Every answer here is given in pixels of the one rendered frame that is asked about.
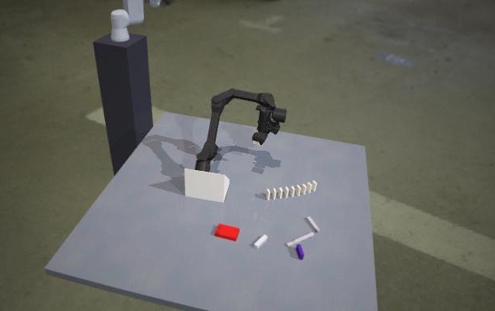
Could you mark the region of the purple rectangular block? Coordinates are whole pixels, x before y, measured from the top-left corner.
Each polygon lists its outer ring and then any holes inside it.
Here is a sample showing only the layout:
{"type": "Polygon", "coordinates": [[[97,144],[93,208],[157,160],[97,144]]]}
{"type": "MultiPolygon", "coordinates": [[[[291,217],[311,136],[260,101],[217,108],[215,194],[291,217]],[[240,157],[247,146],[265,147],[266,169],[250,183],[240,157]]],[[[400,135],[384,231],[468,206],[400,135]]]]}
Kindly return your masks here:
{"type": "Polygon", "coordinates": [[[297,246],[296,246],[296,253],[297,253],[297,256],[299,257],[299,260],[303,260],[304,253],[301,249],[300,244],[297,244],[297,246]]]}

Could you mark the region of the red rectangular block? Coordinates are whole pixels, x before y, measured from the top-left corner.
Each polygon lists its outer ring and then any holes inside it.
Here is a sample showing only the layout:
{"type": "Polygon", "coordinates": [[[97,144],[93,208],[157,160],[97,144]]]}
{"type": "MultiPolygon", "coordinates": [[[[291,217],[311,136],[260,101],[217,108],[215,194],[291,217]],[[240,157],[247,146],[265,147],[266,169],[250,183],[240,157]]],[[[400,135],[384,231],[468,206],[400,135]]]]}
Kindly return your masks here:
{"type": "Polygon", "coordinates": [[[217,230],[215,232],[215,236],[221,237],[224,239],[230,239],[236,241],[239,235],[239,229],[231,226],[225,226],[219,224],[217,230]]]}

